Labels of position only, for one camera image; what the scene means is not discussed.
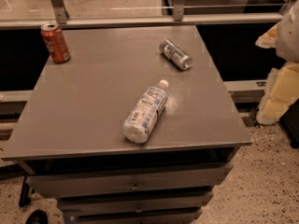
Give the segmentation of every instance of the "gray table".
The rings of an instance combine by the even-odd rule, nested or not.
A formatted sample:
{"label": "gray table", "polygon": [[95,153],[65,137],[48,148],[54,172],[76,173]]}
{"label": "gray table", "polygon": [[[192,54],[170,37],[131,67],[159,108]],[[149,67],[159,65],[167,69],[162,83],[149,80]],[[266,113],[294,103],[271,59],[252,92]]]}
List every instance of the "gray table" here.
{"label": "gray table", "polygon": [[[17,161],[30,175],[29,185],[45,197],[57,198],[63,211],[78,217],[80,223],[102,223],[101,218],[109,218],[82,219],[81,214],[67,211],[67,198],[130,196],[131,192],[123,194],[128,182],[141,195],[138,200],[149,191],[203,191],[194,190],[198,187],[210,187],[210,191],[231,169],[229,160],[238,148],[250,144],[195,26],[75,30],[64,31],[64,36],[71,60],[64,64],[48,60],[7,143],[4,159]],[[190,70],[178,70],[160,53],[159,44],[165,38],[192,56]],[[131,143],[121,132],[122,124],[146,88],[161,79],[170,84],[165,111],[145,145]],[[208,178],[192,178],[205,174]],[[186,183],[176,181],[182,175],[186,175]],[[174,179],[170,184],[160,182],[166,177]],[[136,178],[138,183],[151,181],[140,189]],[[113,189],[107,189],[111,183]],[[85,185],[86,190],[69,189],[71,184]],[[92,201],[86,202],[91,207]],[[191,218],[198,217],[199,209],[186,207],[194,208],[172,209],[180,210],[182,217],[184,211],[179,208],[189,210]],[[145,223],[176,217],[172,211],[161,213],[152,208],[142,213]],[[84,209],[84,215],[95,215],[95,209]],[[106,219],[105,223],[140,223],[140,217],[134,215],[114,214],[117,220]]]}

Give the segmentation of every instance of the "tabletop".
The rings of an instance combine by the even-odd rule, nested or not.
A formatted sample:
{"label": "tabletop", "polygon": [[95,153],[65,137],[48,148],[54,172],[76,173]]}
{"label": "tabletop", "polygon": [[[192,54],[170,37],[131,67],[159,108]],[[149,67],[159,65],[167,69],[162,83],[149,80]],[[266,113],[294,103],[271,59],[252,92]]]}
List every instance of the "tabletop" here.
{"label": "tabletop", "polygon": [[[43,159],[244,146],[249,134],[195,26],[64,31],[67,63],[49,58],[4,153]],[[170,39],[192,56],[189,70],[159,51]],[[147,143],[122,124],[148,86],[169,82],[168,101]]]}

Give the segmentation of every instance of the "aluminum can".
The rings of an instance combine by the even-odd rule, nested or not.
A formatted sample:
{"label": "aluminum can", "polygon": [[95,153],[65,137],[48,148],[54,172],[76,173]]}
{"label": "aluminum can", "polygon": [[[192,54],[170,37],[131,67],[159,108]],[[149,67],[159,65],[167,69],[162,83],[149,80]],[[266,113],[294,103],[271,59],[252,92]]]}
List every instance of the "aluminum can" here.
{"label": "aluminum can", "polygon": [[55,63],[65,63],[71,57],[64,40],[62,28],[57,23],[47,23],[41,26],[41,34]]}
{"label": "aluminum can", "polygon": [[172,61],[179,69],[187,70],[191,67],[192,57],[184,50],[179,48],[171,40],[164,40],[159,49],[170,61]]}

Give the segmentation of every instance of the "terrazzo floor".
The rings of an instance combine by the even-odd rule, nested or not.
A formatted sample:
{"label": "terrazzo floor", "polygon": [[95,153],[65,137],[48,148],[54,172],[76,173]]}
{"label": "terrazzo floor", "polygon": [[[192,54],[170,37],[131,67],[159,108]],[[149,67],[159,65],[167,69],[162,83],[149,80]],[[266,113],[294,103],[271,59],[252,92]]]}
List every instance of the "terrazzo floor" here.
{"label": "terrazzo floor", "polygon": [[[161,17],[164,0],[64,0],[70,19]],[[0,21],[55,19],[50,0],[0,0]]]}
{"label": "terrazzo floor", "polygon": [[[233,170],[213,189],[214,197],[192,224],[299,223],[299,149],[290,147],[279,123],[247,129],[252,145],[239,149]],[[0,181],[0,223],[23,224],[37,208],[47,212],[50,224],[64,223],[55,200],[38,193],[20,208],[21,183],[21,177]]]}

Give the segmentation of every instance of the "plastic bottle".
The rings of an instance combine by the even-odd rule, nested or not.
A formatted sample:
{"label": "plastic bottle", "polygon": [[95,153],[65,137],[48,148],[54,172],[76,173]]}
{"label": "plastic bottle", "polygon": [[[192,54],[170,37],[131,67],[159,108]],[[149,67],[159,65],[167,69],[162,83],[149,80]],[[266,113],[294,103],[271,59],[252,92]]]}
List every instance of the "plastic bottle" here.
{"label": "plastic bottle", "polygon": [[137,144],[147,142],[165,108],[168,86],[166,80],[161,80],[157,85],[150,86],[142,95],[122,127],[123,134],[129,140]]}

